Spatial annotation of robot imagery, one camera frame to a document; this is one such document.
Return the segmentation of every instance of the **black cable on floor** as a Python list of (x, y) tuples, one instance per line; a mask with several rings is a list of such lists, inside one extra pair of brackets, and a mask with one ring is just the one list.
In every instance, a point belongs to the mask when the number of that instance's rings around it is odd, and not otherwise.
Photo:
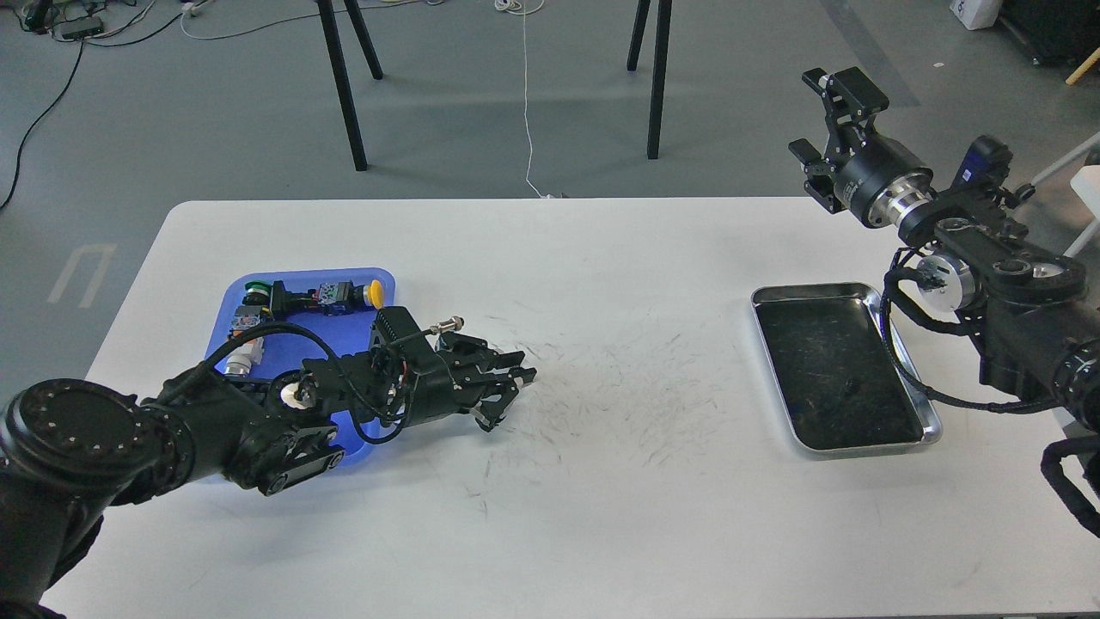
[(133, 45), (135, 43), (141, 43), (142, 41), (147, 41), (147, 40), (156, 36), (157, 34), (161, 34), (162, 32), (164, 32), (165, 30), (167, 30), (169, 25), (172, 25), (172, 24), (176, 23), (177, 21), (179, 21), (179, 18), (182, 18), (182, 16), (184, 16), (183, 13), (176, 13), (176, 16), (172, 18), (172, 20), (169, 20), (168, 23), (166, 23), (166, 24), (162, 25), (161, 27), (154, 30), (153, 32), (146, 34), (145, 36), (142, 36), (141, 38), (135, 38), (133, 41), (127, 41), (125, 43), (111, 43), (111, 44), (107, 44), (107, 45), (105, 45), (102, 43), (88, 43), (88, 45), (95, 45), (96, 47), (125, 47), (127, 45)]
[(32, 122), (31, 126), (28, 128), (26, 133), (23, 133), (23, 139), (19, 142), (19, 150), (15, 151), (15, 175), (11, 179), (11, 189), (8, 191), (8, 197), (6, 197), (3, 199), (3, 203), (0, 203), (0, 210), (2, 210), (4, 207), (7, 207), (8, 202), (11, 201), (11, 197), (13, 195), (15, 195), (15, 185), (19, 183), (19, 167), (20, 167), (20, 163), (21, 163), (21, 161), (23, 158), (23, 146), (26, 145), (26, 139), (31, 136), (31, 131), (34, 131), (34, 128), (37, 126), (40, 122), (42, 122), (42, 119), (45, 118), (47, 113), (50, 113), (50, 110), (54, 109), (57, 106), (57, 103), (62, 100), (62, 97), (65, 96), (65, 92), (68, 92), (68, 87), (73, 84), (73, 78), (76, 77), (76, 69), (77, 69), (78, 66), (80, 66), (80, 58), (81, 57), (84, 57), (84, 42), (82, 41), (80, 42), (80, 51), (76, 55), (76, 62), (73, 63), (73, 70), (72, 70), (72, 73), (69, 73), (69, 77), (65, 81), (65, 87), (62, 88), (61, 93), (57, 95), (57, 98), (54, 99), (54, 102), (50, 103), (50, 107), (46, 108), (45, 111), (43, 111), (42, 113), (40, 113), (38, 118), (34, 119), (34, 122)]

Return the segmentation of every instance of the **wooden stick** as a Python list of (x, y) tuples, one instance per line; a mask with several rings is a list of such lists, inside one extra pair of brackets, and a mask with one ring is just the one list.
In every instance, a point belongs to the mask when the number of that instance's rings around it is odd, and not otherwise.
[(1077, 67), (1077, 70), (1075, 70), (1074, 74), (1066, 79), (1066, 86), (1077, 84), (1077, 80), (1080, 79), (1082, 75), (1088, 73), (1088, 70), (1092, 68), (1092, 65), (1097, 64), (1098, 60), (1100, 60), (1100, 47), (1097, 47), (1097, 51), (1092, 52), (1089, 59), (1081, 63), (1081, 66)]

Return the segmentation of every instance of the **white table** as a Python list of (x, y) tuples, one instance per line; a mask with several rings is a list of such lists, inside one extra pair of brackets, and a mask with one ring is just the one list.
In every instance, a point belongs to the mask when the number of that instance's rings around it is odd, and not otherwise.
[[(112, 508), (44, 601), (80, 619), (1096, 611), (1100, 542), (1038, 473), (1049, 413), (941, 406), (939, 443), (876, 458), (789, 438), (749, 295), (878, 286), (897, 243), (809, 198), (180, 205), (90, 380), (153, 395), (201, 358), (237, 277), (348, 266), (391, 270), (420, 324), (458, 314), (527, 351), (538, 380), (488, 435), (452, 417), (270, 499), (212, 479)], [(899, 322), (926, 382), (1005, 399), (969, 344)]]

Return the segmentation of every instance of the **white box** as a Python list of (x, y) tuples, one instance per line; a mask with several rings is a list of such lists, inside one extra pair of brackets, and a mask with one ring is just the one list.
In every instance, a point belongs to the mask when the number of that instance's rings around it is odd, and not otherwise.
[(952, 12), (967, 30), (989, 27), (1001, 11), (1001, 0), (952, 0)]

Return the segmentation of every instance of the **white cable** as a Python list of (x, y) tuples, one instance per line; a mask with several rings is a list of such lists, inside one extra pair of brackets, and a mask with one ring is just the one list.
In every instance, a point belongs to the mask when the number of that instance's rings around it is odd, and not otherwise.
[(135, 23), (142, 21), (143, 19), (145, 19), (145, 15), (148, 14), (148, 10), (153, 8), (153, 4), (156, 4), (156, 0), (150, 0), (148, 4), (146, 4), (145, 8), (142, 9), (141, 12), (138, 13), (138, 15), (135, 15), (134, 19), (130, 20), (129, 22), (120, 25), (119, 27), (116, 27), (114, 30), (109, 30), (107, 32), (101, 32), (99, 34), (94, 34), (94, 35), (91, 35), (91, 38), (107, 38), (109, 36), (114, 36), (116, 34), (122, 32), (123, 30), (125, 30), (125, 29), (134, 25)]
[(524, 10), (524, 3), (520, 0), (493, 0), (493, 8), (502, 13), (510, 13), (513, 15), (526, 16), (531, 13), (536, 13), (542, 9), (547, 3), (547, 0), (541, 0), (538, 7), (529, 11)]
[[(384, 4), (367, 4), (365, 7), (360, 5), (360, 9), (392, 9), (394, 7), (402, 7), (404, 4), (415, 4), (417, 2), (425, 2), (426, 4), (430, 4), (430, 5), (435, 7), (435, 5), (442, 4), (443, 1), (446, 1), (446, 0), (441, 0), (441, 1), (437, 0), (437, 1), (431, 1), (431, 2), (429, 2), (428, 0), (383, 0), (383, 1), (385, 2)], [(336, 13), (346, 13), (346, 12), (348, 12), (348, 9), (340, 9), (339, 11), (333, 11), (334, 14)], [(308, 15), (298, 15), (296, 18), (287, 18), (285, 20), (278, 20), (278, 21), (275, 21), (275, 22), (272, 22), (272, 23), (266, 23), (264, 25), (260, 25), (260, 26), (253, 27), (251, 30), (245, 30), (245, 31), (242, 31), (242, 32), (234, 32), (232, 34), (220, 34), (218, 36), (199, 36), (199, 35), (196, 35), (196, 34), (191, 34), (190, 32), (187, 32), (187, 26), (185, 25), (185, 22), (187, 20), (183, 19), (183, 20), (179, 20), (179, 30), (182, 30), (183, 33), (185, 35), (187, 35), (188, 38), (194, 38), (196, 41), (220, 41), (222, 38), (232, 38), (234, 36), (242, 36), (244, 34), (252, 34), (253, 32), (257, 32), (257, 31), (264, 30), (265, 27), (271, 27), (273, 25), (279, 25), (279, 24), (284, 24), (284, 23), (293, 22), (293, 21), (298, 21), (298, 20), (308, 20), (308, 19), (312, 19), (312, 18), (317, 18), (317, 13), (310, 13)]]
[(527, 128), (527, 185), (535, 189), (535, 194), (544, 197), (542, 191), (531, 183), (531, 163), (535, 161), (535, 141), (531, 140), (531, 123), (527, 120), (527, 13), (524, 16), (524, 126)]

